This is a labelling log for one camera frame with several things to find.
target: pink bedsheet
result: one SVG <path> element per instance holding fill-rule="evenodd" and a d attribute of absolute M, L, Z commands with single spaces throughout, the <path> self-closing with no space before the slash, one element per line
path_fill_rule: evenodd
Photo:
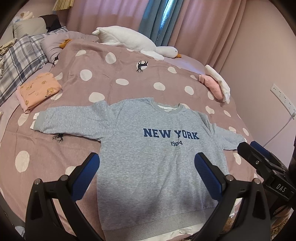
<path fill-rule="evenodd" d="M 205 67 L 201 62 L 183 54 L 181 58 L 165 57 L 164 61 L 167 63 L 173 64 L 181 69 L 186 69 L 188 71 L 198 73 L 198 74 L 205 74 Z"/>
<path fill-rule="evenodd" d="M 139 66 L 147 63 L 146 68 Z M 53 140 L 30 129 L 35 113 L 63 105 L 91 105 L 105 99 L 109 104 L 123 99 L 154 97 L 156 102 L 206 113 L 211 123 L 253 140 L 237 114 L 234 100 L 220 103 L 209 90 L 193 79 L 190 72 L 164 61 L 156 61 L 125 48 L 83 40 L 73 40 L 59 55 L 51 73 L 62 85 L 62 92 L 46 99 L 24 116 L 21 107 L 12 114 L 0 147 L 0 188 L 11 209 L 25 220 L 27 201 L 36 178 L 44 182 L 57 180 L 80 165 L 90 152 L 99 152 L 100 143 L 83 137 L 64 135 L 64 141 Z M 229 172 L 239 180 L 252 180 L 255 169 L 236 151 L 225 151 Z M 96 177 L 82 200 L 77 202 L 94 229 L 103 236 L 97 209 Z M 63 213 L 57 208 L 69 231 Z"/>
<path fill-rule="evenodd" d="M 36 71 L 34 74 L 32 74 L 27 80 L 30 81 L 34 79 L 37 75 L 49 72 L 52 64 L 47 63 L 44 65 L 40 70 Z M 0 143 L 4 136 L 4 132 L 6 130 L 6 126 L 8 124 L 8 121 L 15 111 L 15 109 L 20 105 L 15 92 L 3 103 L 3 105 L 0 106 L 0 111 L 3 111 L 3 116 L 0 120 Z"/>

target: black bird print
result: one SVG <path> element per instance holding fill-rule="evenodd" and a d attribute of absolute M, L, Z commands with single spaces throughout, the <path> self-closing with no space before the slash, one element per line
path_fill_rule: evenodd
<path fill-rule="evenodd" d="M 57 64 L 58 61 L 59 61 L 59 54 L 54 58 L 54 62 L 52 64 L 52 67 L 55 67 L 55 65 Z"/>
<path fill-rule="evenodd" d="M 52 139 L 58 141 L 59 143 L 63 142 L 63 135 L 64 135 L 64 133 L 60 133 L 57 136 L 54 136 Z"/>
<path fill-rule="evenodd" d="M 144 66 L 148 67 L 148 61 L 147 61 L 147 62 L 144 61 L 144 63 L 142 63 L 142 60 L 140 60 L 140 61 L 138 62 L 138 65 L 137 65 L 137 67 L 138 67 L 137 72 L 138 72 L 138 73 L 139 73 L 139 71 L 140 71 L 140 72 L 143 72 L 143 70 L 142 70 L 141 68 L 144 67 Z"/>

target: stuffed animal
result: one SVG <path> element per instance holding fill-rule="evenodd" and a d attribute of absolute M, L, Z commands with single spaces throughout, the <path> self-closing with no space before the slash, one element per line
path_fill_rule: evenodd
<path fill-rule="evenodd" d="M 60 47 L 61 49 L 64 49 L 64 48 L 66 47 L 67 43 L 69 43 L 70 41 L 72 41 L 72 39 L 66 39 L 63 43 L 61 43 L 61 44 L 59 45 L 59 47 Z"/>
<path fill-rule="evenodd" d="M 102 44 L 122 46 L 151 56 L 157 60 L 164 60 L 164 57 L 180 57 L 178 50 L 174 47 L 156 47 L 145 35 L 130 28 L 120 26 L 98 27 L 92 34 L 98 36 Z"/>
<path fill-rule="evenodd" d="M 22 20 L 26 20 L 26 19 L 30 19 L 30 18 L 34 18 L 34 15 L 33 15 L 32 12 L 27 11 L 27 12 L 22 12 L 22 13 L 20 14 L 20 20 L 21 20 L 21 21 L 22 21 Z"/>

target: sweatshirt hem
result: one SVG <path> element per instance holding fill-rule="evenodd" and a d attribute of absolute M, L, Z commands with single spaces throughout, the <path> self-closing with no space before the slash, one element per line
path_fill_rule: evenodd
<path fill-rule="evenodd" d="M 214 209 L 212 207 L 189 213 L 181 213 L 129 228 L 103 231 L 106 241 L 143 240 L 196 224 L 204 224 Z"/>

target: orange plush toy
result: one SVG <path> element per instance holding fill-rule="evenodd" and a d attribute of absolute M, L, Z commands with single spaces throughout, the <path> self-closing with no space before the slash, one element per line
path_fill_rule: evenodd
<path fill-rule="evenodd" d="M 69 43 L 71 40 L 72 40 L 72 39 L 66 39 L 65 42 L 63 42 L 63 43 L 61 43 L 61 44 L 59 45 L 59 47 L 60 47 L 61 49 L 65 48 L 66 45 L 67 45 L 67 43 Z"/>

